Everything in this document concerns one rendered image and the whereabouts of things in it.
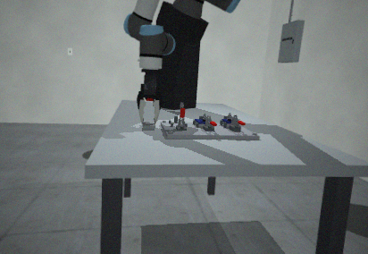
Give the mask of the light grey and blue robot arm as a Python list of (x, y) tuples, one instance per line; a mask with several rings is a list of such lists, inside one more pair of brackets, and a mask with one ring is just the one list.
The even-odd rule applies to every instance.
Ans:
[[(162, 69), (163, 55), (175, 48), (172, 35), (163, 33), (163, 26), (152, 25), (160, 0), (137, 0), (133, 13), (124, 21), (124, 30), (139, 41), (139, 68)], [(204, 1), (219, 6), (224, 12), (235, 10), (240, 0), (175, 0), (174, 8), (196, 19), (201, 19)], [(234, 7), (233, 7), (234, 6)], [(162, 51), (163, 48), (163, 51)], [(153, 69), (151, 69), (153, 68)], [(156, 76), (144, 75), (144, 95), (156, 95)]]

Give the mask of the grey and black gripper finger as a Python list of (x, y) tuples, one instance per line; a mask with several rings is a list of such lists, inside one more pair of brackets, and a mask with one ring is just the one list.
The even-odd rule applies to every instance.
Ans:
[(159, 96), (155, 99), (155, 101), (153, 102), (153, 106), (155, 107), (155, 123), (157, 122), (160, 110), (161, 110), (161, 106), (162, 106), (162, 95), (161, 92), (159, 92)]
[(137, 103), (138, 103), (138, 112), (139, 112), (140, 121), (143, 124), (143, 121), (144, 121), (143, 114), (144, 114), (144, 107), (146, 106), (146, 102), (145, 102), (145, 99), (141, 96), (141, 91), (138, 92)]

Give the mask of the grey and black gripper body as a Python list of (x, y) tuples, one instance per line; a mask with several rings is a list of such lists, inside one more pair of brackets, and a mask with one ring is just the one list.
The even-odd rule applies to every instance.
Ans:
[[(150, 70), (150, 69), (141, 69), (141, 72), (145, 72), (146, 74), (154, 74), (155, 73), (159, 73), (159, 70)], [(147, 100), (148, 98), (152, 98), (153, 100), (155, 100), (155, 98), (157, 98), (159, 96), (159, 85), (156, 85), (156, 95), (144, 95), (144, 84), (141, 84), (141, 96), (145, 98), (145, 100)]]

